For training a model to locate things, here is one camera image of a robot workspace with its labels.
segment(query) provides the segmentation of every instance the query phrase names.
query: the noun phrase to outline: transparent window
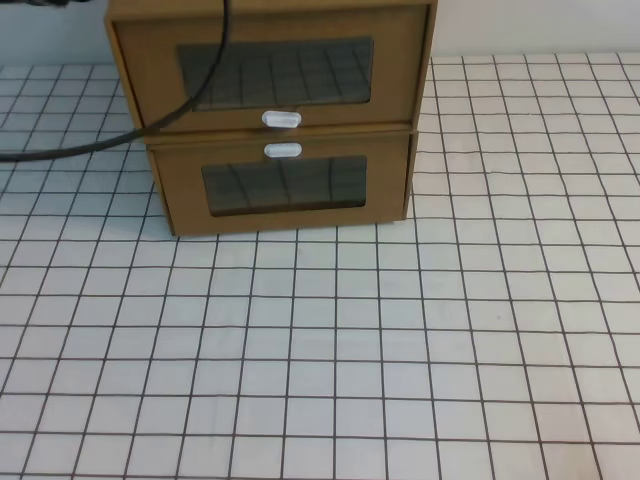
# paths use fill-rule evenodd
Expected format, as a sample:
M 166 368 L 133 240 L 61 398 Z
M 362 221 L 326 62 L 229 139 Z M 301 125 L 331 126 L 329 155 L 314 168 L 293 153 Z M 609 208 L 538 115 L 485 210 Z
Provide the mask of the transparent window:
M 215 217 L 362 207 L 367 158 L 278 159 L 202 169 Z
M 188 95 L 202 84 L 218 48 L 178 47 Z M 372 65 L 372 38 L 232 43 L 196 110 L 367 103 Z

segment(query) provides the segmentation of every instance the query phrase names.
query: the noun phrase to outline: black cable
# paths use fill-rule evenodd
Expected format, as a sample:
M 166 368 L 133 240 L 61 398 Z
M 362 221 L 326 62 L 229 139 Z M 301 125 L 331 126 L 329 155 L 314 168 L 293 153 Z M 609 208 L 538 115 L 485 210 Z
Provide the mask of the black cable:
M 59 158 L 84 155 L 86 153 L 100 152 L 102 150 L 117 147 L 125 143 L 131 143 L 134 140 L 138 140 L 147 135 L 153 135 L 154 133 L 157 133 L 158 130 L 168 127 L 173 122 L 183 117 L 185 114 L 191 112 L 200 103 L 200 100 L 202 100 L 202 97 L 207 92 L 207 89 L 209 88 L 209 85 L 211 84 L 211 81 L 213 80 L 213 77 L 215 76 L 220 63 L 222 62 L 222 58 L 229 44 L 229 37 L 231 36 L 231 0 L 222 0 L 222 2 L 222 38 L 220 40 L 220 48 L 218 49 L 218 53 L 216 54 L 215 61 L 211 65 L 211 68 L 209 69 L 209 72 L 207 73 L 207 76 L 205 77 L 198 91 L 193 96 L 191 96 L 181 107 L 147 127 L 132 130 L 129 133 L 125 133 L 117 137 L 109 138 L 107 140 L 102 140 L 88 145 L 79 145 L 77 147 L 58 150 L 0 154 L 0 163 L 56 160 Z

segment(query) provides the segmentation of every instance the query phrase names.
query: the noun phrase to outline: cardboard box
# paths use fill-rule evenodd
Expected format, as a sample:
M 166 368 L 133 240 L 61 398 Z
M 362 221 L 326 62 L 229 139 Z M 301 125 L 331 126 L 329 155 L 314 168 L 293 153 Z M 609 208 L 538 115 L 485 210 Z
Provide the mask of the cardboard box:
M 231 5 L 231 43 L 208 94 L 145 138 L 172 231 L 405 218 L 437 1 Z M 106 24 L 136 126 L 198 89 L 221 15 L 221 1 L 111 0 Z M 269 129 L 268 110 L 299 113 L 301 125 Z

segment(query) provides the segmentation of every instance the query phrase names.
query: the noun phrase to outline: white wall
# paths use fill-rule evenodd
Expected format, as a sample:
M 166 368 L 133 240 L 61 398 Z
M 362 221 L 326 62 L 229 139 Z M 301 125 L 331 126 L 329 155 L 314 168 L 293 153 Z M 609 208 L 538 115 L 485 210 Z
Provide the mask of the white wall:
M 0 64 L 109 61 L 105 7 L 0 6 Z M 640 0 L 441 0 L 438 20 L 436 55 L 640 51 Z

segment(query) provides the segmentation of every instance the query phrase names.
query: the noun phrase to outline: white drawer handle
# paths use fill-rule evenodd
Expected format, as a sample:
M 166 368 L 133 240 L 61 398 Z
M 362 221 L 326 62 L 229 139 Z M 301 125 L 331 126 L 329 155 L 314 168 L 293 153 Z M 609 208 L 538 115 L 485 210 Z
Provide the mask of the white drawer handle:
M 262 122 L 270 128 L 298 128 L 302 116 L 295 112 L 274 112 L 270 110 L 262 115 Z
M 271 143 L 264 147 L 264 154 L 269 158 L 295 158 L 302 154 L 299 143 Z

